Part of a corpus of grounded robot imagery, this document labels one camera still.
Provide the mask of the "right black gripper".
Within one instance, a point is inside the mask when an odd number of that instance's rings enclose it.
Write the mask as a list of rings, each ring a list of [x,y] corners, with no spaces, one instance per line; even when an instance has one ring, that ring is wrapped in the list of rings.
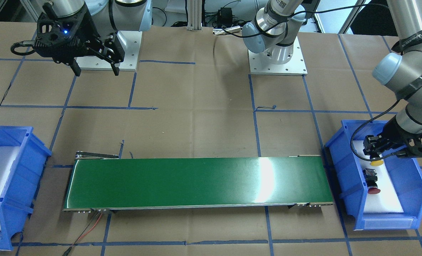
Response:
[[[111,64],[115,76],[125,52],[114,33],[103,41],[85,2],[45,2],[37,20],[32,48],[42,57],[70,64],[75,76],[81,75],[77,57],[96,56]]]

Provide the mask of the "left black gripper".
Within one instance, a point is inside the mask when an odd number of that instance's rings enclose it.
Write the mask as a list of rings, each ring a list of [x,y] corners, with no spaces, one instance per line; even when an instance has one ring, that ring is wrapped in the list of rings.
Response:
[[[398,125],[397,121],[388,121],[378,135],[368,135],[363,141],[363,153],[370,159],[377,158],[390,149],[400,150],[383,155],[381,159],[391,156],[399,158],[422,158],[422,132],[410,133]]]

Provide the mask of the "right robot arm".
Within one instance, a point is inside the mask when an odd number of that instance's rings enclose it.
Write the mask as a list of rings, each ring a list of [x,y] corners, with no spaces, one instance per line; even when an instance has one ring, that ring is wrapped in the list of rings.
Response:
[[[32,48],[82,70],[136,71],[142,32],[152,26],[150,0],[47,0]]]

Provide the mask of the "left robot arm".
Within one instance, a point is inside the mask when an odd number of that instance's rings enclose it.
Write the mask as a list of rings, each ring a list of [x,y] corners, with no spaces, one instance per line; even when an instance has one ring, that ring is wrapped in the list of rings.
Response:
[[[300,0],[270,0],[252,22],[242,28],[248,50],[262,53],[278,47],[289,47],[298,34],[299,22],[306,11]],[[406,100],[399,111],[378,135],[364,138],[363,154],[357,153],[354,138],[369,121],[352,134],[350,147],[358,158],[375,162],[382,153],[394,149],[399,158],[422,158],[422,0],[388,0],[399,40],[373,71],[373,77],[390,89],[396,100]]]

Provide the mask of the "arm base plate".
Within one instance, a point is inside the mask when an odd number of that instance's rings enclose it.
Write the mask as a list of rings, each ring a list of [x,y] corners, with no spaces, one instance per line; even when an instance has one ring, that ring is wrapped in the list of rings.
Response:
[[[124,60],[119,63],[120,71],[136,71],[138,54],[141,48],[141,31],[118,31],[118,39],[125,51]],[[112,71],[110,63],[95,56],[77,57],[76,62],[81,70]]]
[[[275,45],[262,53],[248,52],[250,73],[253,75],[305,76],[307,66],[298,37],[292,45]]]

